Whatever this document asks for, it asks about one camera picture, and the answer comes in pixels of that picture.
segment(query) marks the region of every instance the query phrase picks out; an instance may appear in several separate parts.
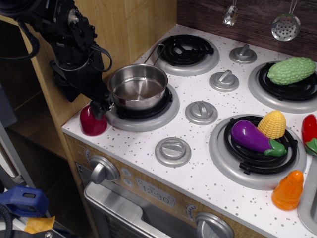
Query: red cup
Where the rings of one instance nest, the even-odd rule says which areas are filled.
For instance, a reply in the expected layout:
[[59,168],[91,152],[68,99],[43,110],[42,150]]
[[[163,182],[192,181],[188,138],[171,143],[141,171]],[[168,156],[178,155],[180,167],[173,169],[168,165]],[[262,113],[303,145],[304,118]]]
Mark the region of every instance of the red cup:
[[107,120],[105,116],[97,120],[90,105],[87,105],[80,112],[80,126],[85,135],[96,136],[102,134],[107,129]]

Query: purple eggplant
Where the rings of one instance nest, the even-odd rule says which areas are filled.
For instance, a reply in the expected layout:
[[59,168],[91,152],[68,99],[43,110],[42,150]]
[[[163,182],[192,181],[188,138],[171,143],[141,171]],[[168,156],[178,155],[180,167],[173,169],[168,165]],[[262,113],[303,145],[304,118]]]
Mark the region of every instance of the purple eggplant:
[[279,157],[287,153],[283,144],[268,138],[247,120],[238,121],[233,125],[231,137],[239,145],[265,155]]

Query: green bitter melon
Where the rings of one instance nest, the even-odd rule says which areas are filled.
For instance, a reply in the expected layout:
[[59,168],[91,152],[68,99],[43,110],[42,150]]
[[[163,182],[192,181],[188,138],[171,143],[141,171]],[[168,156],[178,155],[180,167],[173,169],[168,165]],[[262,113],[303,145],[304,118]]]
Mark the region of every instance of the green bitter melon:
[[274,64],[268,78],[277,85],[289,85],[304,80],[315,71],[315,63],[307,57],[293,57]]

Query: saucepan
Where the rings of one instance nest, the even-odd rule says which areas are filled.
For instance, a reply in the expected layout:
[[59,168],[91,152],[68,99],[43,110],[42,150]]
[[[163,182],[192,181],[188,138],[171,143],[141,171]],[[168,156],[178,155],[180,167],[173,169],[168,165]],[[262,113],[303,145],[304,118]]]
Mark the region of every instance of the saucepan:
[[112,94],[113,102],[120,108],[131,111],[148,110],[157,105],[164,97],[168,78],[163,70],[153,65],[144,63],[132,64],[120,68],[108,81],[108,90]]

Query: clock display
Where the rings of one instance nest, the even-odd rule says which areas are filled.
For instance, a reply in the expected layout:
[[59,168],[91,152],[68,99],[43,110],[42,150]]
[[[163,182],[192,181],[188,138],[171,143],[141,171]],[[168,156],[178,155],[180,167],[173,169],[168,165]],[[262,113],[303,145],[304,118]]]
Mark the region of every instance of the clock display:
[[142,192],[156,198],[158,201],[162,203],[165,203],[167,206],[175,206],[176,198],[172,195],[168,194],[167,192],[164,192],[163,190],[153,186],[148,182],[143,181],[142,179],[136,178],[135,180],[137,182],[138,188]]

